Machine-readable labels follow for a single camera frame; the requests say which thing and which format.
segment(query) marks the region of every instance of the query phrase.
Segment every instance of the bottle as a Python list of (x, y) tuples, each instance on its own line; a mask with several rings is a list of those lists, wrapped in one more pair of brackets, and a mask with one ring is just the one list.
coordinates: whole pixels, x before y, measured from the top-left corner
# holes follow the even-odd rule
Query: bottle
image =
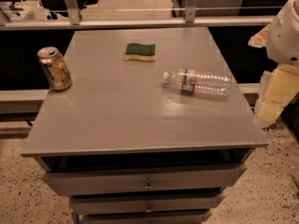
[(191, 68), (164, 72), (164, 80), (176, 90), (196, 92), (209, 97), (227, 96), (232, 86), (231, 75), (199, 72)]

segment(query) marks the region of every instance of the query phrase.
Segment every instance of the gray tabletop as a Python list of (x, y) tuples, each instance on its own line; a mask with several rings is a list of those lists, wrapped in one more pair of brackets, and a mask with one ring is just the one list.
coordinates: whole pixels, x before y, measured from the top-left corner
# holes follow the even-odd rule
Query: gray tabletop
[[(157, 61), (126, 62), (128, 43), (156, 44)], [(230, 72), (207, 28), (76, 32), (65, 55), (73, 86), (50, 91), (23, 156), (263, 147), (235, 81), (227, 100), (169, 90), (164, 71)]]

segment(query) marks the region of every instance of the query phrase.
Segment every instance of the soda can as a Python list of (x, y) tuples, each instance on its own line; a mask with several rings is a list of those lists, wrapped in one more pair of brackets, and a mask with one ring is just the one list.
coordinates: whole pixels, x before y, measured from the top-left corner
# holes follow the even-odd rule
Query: soda can
[(55, 47), (40, 49), (37, 53), (50, 86), (55, 91), (64, 91), (72, 85), (72, 78), (64, 61), (63, 54)]

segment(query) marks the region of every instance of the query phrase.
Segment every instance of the bottle label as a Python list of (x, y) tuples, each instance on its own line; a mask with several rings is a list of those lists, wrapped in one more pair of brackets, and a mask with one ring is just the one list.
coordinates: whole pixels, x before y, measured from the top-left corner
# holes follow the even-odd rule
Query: bottle label
[(198, 71), (193, 69), (184, 69), (184, 75), (182, 76), (181, 89), (183, 91), (194, 92), (197, 82)]

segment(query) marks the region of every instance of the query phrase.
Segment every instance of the can top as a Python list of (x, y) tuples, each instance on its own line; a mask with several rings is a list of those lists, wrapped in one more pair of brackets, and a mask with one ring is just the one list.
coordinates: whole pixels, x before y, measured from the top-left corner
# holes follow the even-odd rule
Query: can top
[(46, 47), (46, 48), (40, 49), (37, 53), (37, 56), (39, 58), (50, 58), (50, 57), (55, 56), (58, 52), (59, 52), (59, 50), (55, 47)]

